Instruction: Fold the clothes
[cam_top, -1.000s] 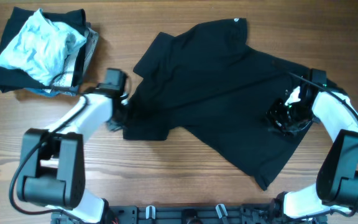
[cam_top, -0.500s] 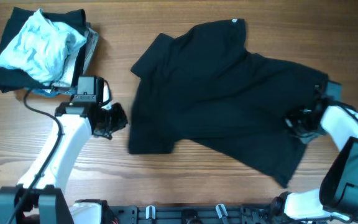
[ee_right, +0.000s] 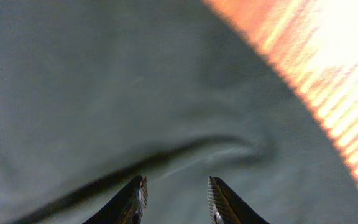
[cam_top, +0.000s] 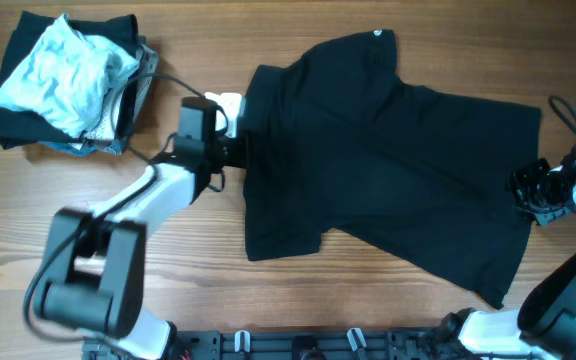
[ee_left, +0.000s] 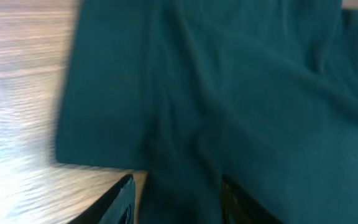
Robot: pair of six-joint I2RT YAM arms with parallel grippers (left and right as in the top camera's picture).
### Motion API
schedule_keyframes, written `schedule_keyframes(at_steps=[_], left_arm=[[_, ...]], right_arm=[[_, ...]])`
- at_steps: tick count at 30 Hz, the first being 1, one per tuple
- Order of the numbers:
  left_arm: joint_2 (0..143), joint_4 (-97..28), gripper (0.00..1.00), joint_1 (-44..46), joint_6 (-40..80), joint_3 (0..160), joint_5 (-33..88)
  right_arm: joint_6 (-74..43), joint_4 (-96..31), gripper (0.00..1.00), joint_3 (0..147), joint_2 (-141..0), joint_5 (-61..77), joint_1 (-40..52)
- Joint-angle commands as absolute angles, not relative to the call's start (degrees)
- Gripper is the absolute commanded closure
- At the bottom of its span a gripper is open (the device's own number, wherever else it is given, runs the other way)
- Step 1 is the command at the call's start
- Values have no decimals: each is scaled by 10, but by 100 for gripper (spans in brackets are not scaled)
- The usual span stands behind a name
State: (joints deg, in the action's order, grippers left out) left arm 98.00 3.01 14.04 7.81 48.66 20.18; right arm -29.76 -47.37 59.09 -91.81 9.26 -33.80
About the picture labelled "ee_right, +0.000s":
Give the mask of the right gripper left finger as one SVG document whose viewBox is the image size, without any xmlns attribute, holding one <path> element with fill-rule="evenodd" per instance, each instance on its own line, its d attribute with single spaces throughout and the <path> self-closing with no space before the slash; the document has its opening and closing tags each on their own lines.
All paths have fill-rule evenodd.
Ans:
<svg viewBox="0 0 358 224">
<path fill-rule="evenodd" d="M 147 178 L 137 175 L 83 224 L 141 224 L 147 200 Z"/>
</svg>

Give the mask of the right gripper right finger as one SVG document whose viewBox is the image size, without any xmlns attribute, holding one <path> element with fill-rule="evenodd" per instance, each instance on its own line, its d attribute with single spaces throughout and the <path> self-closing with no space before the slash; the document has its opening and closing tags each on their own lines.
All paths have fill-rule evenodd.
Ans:
<svg viewBox="0 0 358 224">
<path fill-rule="evenodd" d="M 220 177 L 208 177 L 210 224 L 269 224 Z"/>
</svg>

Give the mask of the black t-shirt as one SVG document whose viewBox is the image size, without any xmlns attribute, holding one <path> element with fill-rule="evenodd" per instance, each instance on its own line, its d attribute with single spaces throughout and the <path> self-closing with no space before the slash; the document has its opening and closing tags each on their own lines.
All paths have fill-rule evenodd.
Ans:
<svg viewBox="0 0 358 224">
<path fill-rule="evenodd" d="M 199 1 L 0 1 L 0 223 L 82 223 L 139 174 L 144 223 L 208 223 L 210 176 L 270 223 L 358 223 L 322 130 Z"/>
</svg>

